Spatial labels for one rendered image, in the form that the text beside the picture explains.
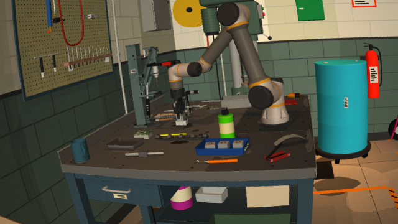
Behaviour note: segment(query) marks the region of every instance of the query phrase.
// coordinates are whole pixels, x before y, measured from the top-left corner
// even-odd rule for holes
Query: black wheel
[[[388,126],[388,134],[390,135],[390,137],[391,137],[391,134],[393,132],[395,132],[394,137],[392,137],[393,140],[398,140],[398,126],[396,127],[395,130],[393,130],[394,126],[396,125],[396,122],[397,122],[397,120],[395,119],[395,120],[391,121],[390,125]]]

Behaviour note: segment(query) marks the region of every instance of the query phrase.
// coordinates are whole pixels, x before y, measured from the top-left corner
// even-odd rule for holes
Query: tiled floor
[[[317,162],[332,161],[317,156]],[[367,158],[333,164],[334,179],[315,180],[314,191],[387,186],[398,193],[398,154],[381,153],[371,142]],[[396,224],[398,209],[388,189],[315,194],[312,224]],[[120,224],[143,224],[139,206]]]

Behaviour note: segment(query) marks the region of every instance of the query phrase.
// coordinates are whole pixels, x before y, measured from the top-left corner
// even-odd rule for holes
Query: drawer label
[[[113,194],[114,198],[118,198],[118,199],[126,199],[127,200],[127,195],[125,194]]]

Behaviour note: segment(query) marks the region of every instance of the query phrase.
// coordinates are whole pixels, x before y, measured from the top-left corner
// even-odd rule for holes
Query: robotic arm
[[[177,120],[179,115],[183,116],[183,110],[181,111],[181,108],[178,107],[183,103],[183,77],[197,77],[202,73],[209,72],[211,65],[233,39],[248,73],[250,104],[257,109],[264,110],[262,123],[281,124],[287,122],[289,116],[285,108],[283,81],[281,78],[270,78],[264,73],[248,31],[249,9],[243,4],[225,3],[218,8],[217,19],[224,28],[198,61],[183,64],[175,61],[175,65],[168,67]]]

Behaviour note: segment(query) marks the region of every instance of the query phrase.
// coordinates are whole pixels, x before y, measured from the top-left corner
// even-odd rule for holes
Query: drawer
[[[84,183],[87,196],[90,199],[162,207],[162,199],[157,185],[86,179]]]

